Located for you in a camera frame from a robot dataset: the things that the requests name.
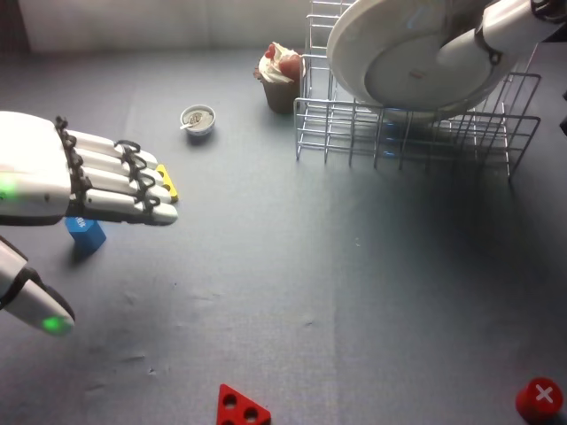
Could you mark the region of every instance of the blue block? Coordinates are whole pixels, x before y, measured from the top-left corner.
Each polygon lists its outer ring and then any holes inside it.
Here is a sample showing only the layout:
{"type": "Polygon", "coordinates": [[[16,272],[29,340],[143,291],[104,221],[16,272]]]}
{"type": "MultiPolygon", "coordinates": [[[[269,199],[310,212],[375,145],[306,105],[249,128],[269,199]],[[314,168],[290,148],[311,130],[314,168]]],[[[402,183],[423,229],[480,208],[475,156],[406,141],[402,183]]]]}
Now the blue block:
{"type": "Polygon", "coordinates": [[[94,252],[106,240],[105,232],[95,220],[67,217],[65,225],[77,247],[83,252],[94,252]]]}

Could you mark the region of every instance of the cupcake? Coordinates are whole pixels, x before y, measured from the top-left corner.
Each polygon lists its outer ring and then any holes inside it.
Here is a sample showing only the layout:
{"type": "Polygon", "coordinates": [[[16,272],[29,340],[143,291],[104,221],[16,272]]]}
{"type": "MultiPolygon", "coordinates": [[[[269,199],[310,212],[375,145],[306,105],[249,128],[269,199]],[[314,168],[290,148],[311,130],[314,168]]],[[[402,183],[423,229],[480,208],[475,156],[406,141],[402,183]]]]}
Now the cupcake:
{"type": "Polygon", "coordinates": [[[299,97],[301,56],[272,42],[260,59],[254,76],[264,86],[270,109],[277,113],[292,113],[293,102],[299,97]]]}

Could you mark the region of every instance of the metal wire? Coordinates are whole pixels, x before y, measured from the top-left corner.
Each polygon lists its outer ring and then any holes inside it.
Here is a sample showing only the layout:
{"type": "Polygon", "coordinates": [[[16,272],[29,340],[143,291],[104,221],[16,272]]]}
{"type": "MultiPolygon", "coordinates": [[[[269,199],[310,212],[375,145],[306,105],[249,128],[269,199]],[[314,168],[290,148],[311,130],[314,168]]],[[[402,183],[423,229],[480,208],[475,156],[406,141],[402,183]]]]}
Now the metal wire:
{"type": "Polygon", "coordinates": [[[372,155],[374,168],[381,158],[396,158],[399,169],[410,159],[423,161],[427,170],[448,161],[453,173],[459,164],[473,163],[478,169],[502,166],[511,179],[540,124],[527,112],[541,77],[509,73],[477,107],[449,119],[431,111],[435,120],[427,124],[416,118],[423,111],[361,104],[338,85],[326,57],[329,33],[352,4],[311,1],[301,97],[294,108],[297,160],[305,148],[322,150],[325,163],[330,152],[347,153],[349,165],[354,155],[372,155]],[[393,112],[405,119],[392,121],[393,112]]]}

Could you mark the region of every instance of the small bowl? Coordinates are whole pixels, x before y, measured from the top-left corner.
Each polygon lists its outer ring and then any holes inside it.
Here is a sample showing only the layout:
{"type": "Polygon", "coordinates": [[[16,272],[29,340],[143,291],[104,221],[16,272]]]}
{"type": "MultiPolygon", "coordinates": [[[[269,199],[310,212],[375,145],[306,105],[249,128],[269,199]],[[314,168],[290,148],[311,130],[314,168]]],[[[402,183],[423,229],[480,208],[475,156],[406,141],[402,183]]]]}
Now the small bowl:
{"type": "Polygon", "coordinates": [[[204,127],[202,125],[196,124],[195,127],[186,127],[185,130],[190,135],[208,135],[213,131],[214,122],[216,121],[216,114],[214,113],[213,108],[206,106],[205,104],[194,104],[193,106],[190,106],[189,108],[181,112],[181,117],[179,118],[181,125],[184,126],[185,124],[187,124],[190,120],[190,116],[197,111],[209,112],[211,115],[213,115],[213,119],[204,127]]]}

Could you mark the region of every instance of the robotic hand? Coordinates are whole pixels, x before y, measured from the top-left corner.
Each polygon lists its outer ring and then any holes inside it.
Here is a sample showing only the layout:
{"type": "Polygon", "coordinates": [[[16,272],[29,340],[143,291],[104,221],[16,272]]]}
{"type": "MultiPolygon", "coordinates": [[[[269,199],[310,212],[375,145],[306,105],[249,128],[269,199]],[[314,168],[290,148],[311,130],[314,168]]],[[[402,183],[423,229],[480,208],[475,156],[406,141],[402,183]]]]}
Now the robotic hand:
{"type": "MultiPolygon", "coordinates": [[[[177,220],[156,159],[136,143],[113,142],[17,112],[0,112],[0,224],[42,226],[63,217],[165,226],[177,220]]],[[[50,335],[74,313],[27,258],[0,236],[0,309],[50,335]]]]}

